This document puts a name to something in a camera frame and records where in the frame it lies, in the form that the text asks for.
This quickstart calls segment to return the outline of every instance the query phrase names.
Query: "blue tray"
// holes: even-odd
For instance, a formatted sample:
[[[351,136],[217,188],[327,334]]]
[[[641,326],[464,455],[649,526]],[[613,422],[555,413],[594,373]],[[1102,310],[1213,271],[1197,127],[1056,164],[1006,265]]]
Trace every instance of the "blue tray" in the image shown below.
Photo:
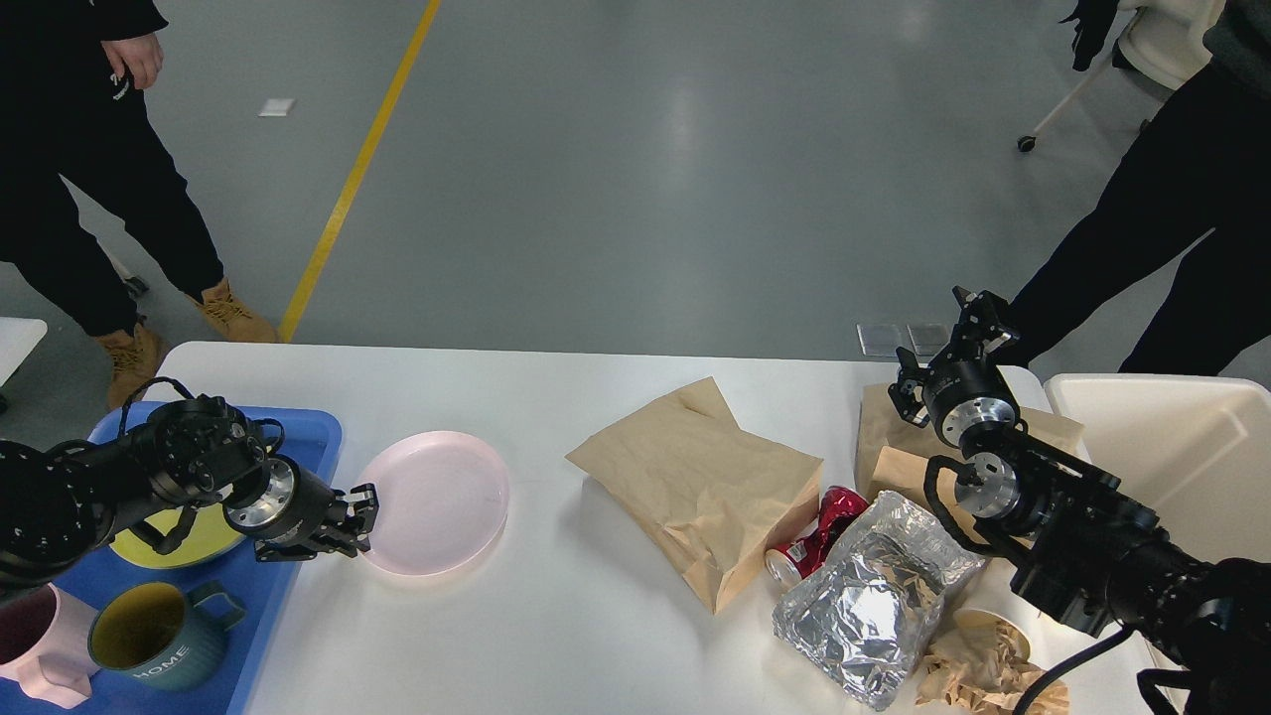
[[[163,403],[137,403],[128,410],[128,428],[141,424]],[[253,419],[273,418],[287,431],[281,452],[330,484],[339,460],[342,431],[336,418],[316,410],[240,408]],[[89,441],[114,439],[119,411],[107,415]],[[112,598],[145,582],[168,582],[188,591],[219,579],[243,601],[248,616],[229,632],[225,662],[206,683],[188,692],[164,692],[135,683],[118,673],[100,671],[92,678],[93,696],[75,707],[76,715],[239,715],[247,707],[252,685],[264,658],[282,602],[291,589],[299,564],[257,564],[252,541],[244,540],[229,552],[184,569],[150,570],[119,559],[109,547],[84,558],[53,583],[89,606],[100,610]],[[18,683],[0,679],[0,712],[4,715],[61,715],[67,712],[43,700],[27,697]]]

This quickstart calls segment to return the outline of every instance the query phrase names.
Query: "white bin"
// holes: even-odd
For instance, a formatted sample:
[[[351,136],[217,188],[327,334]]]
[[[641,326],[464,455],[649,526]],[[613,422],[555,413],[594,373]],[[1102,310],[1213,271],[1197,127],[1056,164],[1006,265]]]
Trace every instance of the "white bin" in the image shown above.
[[[1055,413],[1085,425],[1091,461],[1205,561],[1271,561],[1271,394],[1225,378],[1056,376]]]

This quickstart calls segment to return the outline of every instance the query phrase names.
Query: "pink mug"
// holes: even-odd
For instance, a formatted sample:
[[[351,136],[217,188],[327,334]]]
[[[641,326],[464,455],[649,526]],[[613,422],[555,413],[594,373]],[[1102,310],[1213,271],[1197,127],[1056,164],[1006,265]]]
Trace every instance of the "pink mug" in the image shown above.
[[[70,709],[88,700],[88,679],[100,668],[88,654],[97,610],[47,584],[0,607],[0,678],[18,681],[28,697]]]

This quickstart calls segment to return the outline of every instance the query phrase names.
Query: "yellow plate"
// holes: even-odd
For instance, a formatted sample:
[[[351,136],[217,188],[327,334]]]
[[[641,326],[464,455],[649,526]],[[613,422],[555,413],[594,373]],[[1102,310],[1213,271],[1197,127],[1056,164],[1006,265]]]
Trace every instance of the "yellow plate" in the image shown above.
[[[177,551],[167,556],[160,556],[146,542],[132,536],[132,532],[123,532],[114,537],[111,549],[128,564],[142,569],[180,569],[193,566],[234,549],[245,537],[225,523],[225,512],[220,507],[200,509],[194,517],[194,526],[189,530],[189,536],[180,542]],[[146,523],[168,533],[168,530],[177,526],[180,509],[160,512],[146,519]]]

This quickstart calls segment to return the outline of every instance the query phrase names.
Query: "pink plate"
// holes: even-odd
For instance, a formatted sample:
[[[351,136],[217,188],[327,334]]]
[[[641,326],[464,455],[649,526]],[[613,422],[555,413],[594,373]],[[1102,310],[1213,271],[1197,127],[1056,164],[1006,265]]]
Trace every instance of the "pink plate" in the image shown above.
[[[461,566],[494,541],[507,519],[507,466],[468,434],[408,437],[371,460],[362,483],[374,483],[380,499],[366,560],[393,574]]]

